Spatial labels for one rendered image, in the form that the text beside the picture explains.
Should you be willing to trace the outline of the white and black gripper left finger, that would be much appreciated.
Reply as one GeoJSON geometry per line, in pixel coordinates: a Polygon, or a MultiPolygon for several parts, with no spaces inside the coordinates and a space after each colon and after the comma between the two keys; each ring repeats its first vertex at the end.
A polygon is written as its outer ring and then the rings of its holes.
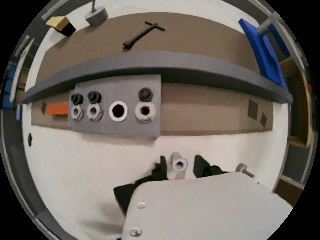
{"type": "Polygon", "coordinates": [[[115,200],[125,218],[130,199],[136,187],[145,182],[168,180],[167,163],[164,156],[160,156],[160,163],[155,163],[155,169],[153,169],[151,173],[149,176],[136,180],[135,184],[130,183],[113,188],[115,200]]]}

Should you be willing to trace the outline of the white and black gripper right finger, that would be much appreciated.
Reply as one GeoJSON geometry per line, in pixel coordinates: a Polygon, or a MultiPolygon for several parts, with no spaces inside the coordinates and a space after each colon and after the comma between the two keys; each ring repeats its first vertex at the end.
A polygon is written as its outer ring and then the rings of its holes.
{"type": "Polygon", "coordinates": [[[219,175],[228,173],[227,171],[222,171],[217,165],[211,165],[206,161],[201,155],[194,156],[193,164],[193,174],[196,178],[208,177],[213,175],[219,175]]]}

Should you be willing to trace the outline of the grey rectangular plate with holes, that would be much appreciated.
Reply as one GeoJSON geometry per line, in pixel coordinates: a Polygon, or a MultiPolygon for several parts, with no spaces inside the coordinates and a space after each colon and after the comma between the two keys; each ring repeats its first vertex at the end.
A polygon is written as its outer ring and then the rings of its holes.
{"type": "Polygon", "coordinates": [[[161,74],[76,83],[71,101],[72,132],[160,137],[161,74]]]}

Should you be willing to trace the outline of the dark grey rectangular block with slot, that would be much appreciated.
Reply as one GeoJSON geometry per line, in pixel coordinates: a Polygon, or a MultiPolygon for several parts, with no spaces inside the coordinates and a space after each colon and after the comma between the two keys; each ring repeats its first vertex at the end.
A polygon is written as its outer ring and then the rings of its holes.
{"type": "Polygon", "coordinates": [[[29,135],[28,135],[28,145],[29,145],[29,147],[31,146],[31,143],[32,143],[32,135],[31,135],[31,133],[29,133],[29,135]]]}

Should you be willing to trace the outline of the blue drill press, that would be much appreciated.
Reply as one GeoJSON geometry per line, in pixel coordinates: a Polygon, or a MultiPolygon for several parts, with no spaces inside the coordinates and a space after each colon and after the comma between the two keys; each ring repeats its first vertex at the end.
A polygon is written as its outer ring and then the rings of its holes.
{"type": "Polygon", "coordinates": [[[285,30],[283,31],[284,28],[280,25],[283,21],[284,20],[275,11],[258,28],[242,18],[238,22],[253,49],[260,74],[286,89],[278,59],[266,34],[271,31],[285,57],[291,56],[301,73],[305,73],[305,70],[303,63],[300,62],[300,57],[298,57],[299,53],[294,43],[292,43],[293,41],[289,41],[291,40],[290,36],[287,36],[288,34],[285,33],[285,30]]]}

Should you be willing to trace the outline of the long grey rectangular bar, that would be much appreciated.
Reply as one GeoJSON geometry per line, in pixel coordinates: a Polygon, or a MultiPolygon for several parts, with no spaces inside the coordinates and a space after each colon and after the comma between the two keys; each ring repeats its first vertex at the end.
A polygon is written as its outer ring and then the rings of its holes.
{"type": "Polygon", "coordinates": [[[134,51],[87,60],[38,82],[19,96],[18,103],[31,96],[22,104],[68,92],[75,89],[76,83],[84,81],[143,74],[161,74],[161,83],[210,86],[258,96],[281,105],[293,103],[290,93],[254,71],[218,58],[177,51],[134,51]]]}

